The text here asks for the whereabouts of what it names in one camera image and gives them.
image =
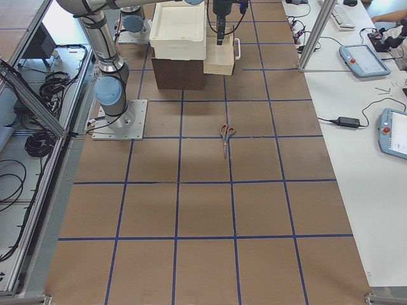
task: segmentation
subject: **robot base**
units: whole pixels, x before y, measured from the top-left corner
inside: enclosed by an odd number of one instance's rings
[[[151,20],[147,20],[147,23],[149,25],[149,29],[143,34],[131,36],[129,32],[120,33],[118,40],[119,44],[148,44],[150,42],[150,29],[153,22]]]
[[[127,112],[130,111],[132,116],[135,117],[133,124],[128,128],[118,128],[118,122],[114,122],[110,126],[96,129],[93,132],[92,138],[94,140],[142,140],[144,124],[146,122],[147,103],[147,100],[129,100]],[[98,116],[104,116],[102,108],[100,108]],[[107,122],[102,120],[96,122],[94,127],[97,128],[106,124]]]

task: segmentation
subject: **scissors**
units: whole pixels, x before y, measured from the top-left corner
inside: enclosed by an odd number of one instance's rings
[[[227,124],[223,124],[221,126],[221,129],[219,131],[219,134],[221,135],[222,139],[223,139],[223,156],[226,159],[226,155],[228,152],[228,141],[231,137],[231,135],[233,135],[235,133],[235,129],[234,127],[229,127]]]

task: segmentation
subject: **white table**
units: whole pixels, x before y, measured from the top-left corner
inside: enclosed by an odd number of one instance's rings
[[[283,3],[287,15],[303,15],[308,11],[305,5]],[[321,6],[317,0],[310,0],[310,5],[309,16],[299,19],[311,29]],[[345,6],[345,9],[357,29],[339,32],[329,20],[322,35],[333,37],[343,44],[359,44],[360,29],[373,24],[360,2],[353,8]],[[364,37],[365,43],[369,43],[366,32]],[[339,57],[339,45],[328,39],[320,42],[322,48],[314,53],[307,70],[348,70]],[[359,118],[361,124],[366,124],[361,110],[370,102],[390,97],[379,95],[383,92],[375,87],[391,88],[392,98],[407,103],[402,91],[407,87],[407,73],[399,71],[392,60],[386,64],[392,73],[370,81],[357,79],[351,72],[306,72],[318,117],[336,119],[347,116]],[[366,129],[350,130],[322,122],[321,129],[369,285],[405,287],[407,160],[380,152],[376,124],[386,107],[403,110],[401,105],[386,100],[366,111],[370,120]]]
[[[311,6],[311,12],[308,16],[297,18],[298,20],[302,21],[307,31],[311,31],[312,27],[317,19],[319,11],[321,9],[321,4],[318,0],[309,0],[309,4]],[[287,15],[292,16],[302,16],[307,13],[308,6],[301,4],[287,4],[283,1],[284,9]],[[362,39],[359,35],[359,32],[363,28],[372,28],[373,23],[366,13],[364,6],[359,1],[356,6],[349,7],[343,5],[347,15],[356,25],[355,30],[353,31],[346,31],[340,32],[336,29],[332,20],[328,20],[328,23],[325,26],[324,31],[322,32],[321,36],[324,37],[333,37],[338,40],[341,44],[344,45],[351,45],[351,44],[361,44]],[[296,25],[296,30],[301,29],[301,26],[298,24]],[[369,44],[370,40],[367,37],[367,33],[370,30],[365,30],[361,33],[364,44]],[[321,44],[321,48],[314,52],[312,55],[308,65],[306,66],[307,70],[332,70],[332,71],[348,71],[348,67],[343,62],[343,59],[340,57],[338,49],[340,45],[333,41],[332,39],[320,38],[319,42]],[[391,56],[386,53],[379,54],[382,58],[390,58]],[[387,67],[392,71],[398,71],[397,65],[394,63],[393,60],[386,61],[385,64]]]

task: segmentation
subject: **grid floor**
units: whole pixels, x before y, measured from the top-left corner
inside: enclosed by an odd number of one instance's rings
[[[145,138],[85,140],[45,290],[53,304],[364,303],[282,4],[251,3],[236,36],[234,75],[208,75],[202,91],[158,90],[151,48],[120,46],[128,97],[149,100]],[[227,160],[224,122],[237,130]]]

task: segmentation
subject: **dark brown box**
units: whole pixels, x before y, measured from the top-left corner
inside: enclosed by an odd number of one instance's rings
[[[151,59],[158,89],[203,90],[203,60]]]

